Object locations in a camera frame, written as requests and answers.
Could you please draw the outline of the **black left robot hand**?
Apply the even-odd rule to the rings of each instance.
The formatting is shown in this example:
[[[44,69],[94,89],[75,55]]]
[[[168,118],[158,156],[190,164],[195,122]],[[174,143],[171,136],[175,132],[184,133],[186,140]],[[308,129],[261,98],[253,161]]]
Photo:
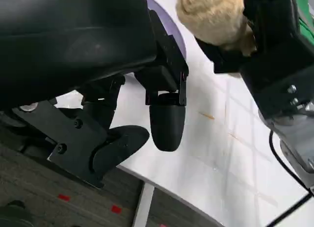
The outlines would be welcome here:
[[[183,39],[155,0],[0,0],[0,133],[72,180],[183,136]]]

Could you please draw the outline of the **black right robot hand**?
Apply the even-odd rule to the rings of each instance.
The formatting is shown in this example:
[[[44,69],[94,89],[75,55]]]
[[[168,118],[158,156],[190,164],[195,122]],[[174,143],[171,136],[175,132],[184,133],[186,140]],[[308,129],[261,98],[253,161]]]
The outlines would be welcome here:
[[[249,57],[198,40],[214,72],[239,73],[264,118],[314,98],[314,21],[309,0],[244,0],[257,50]]]

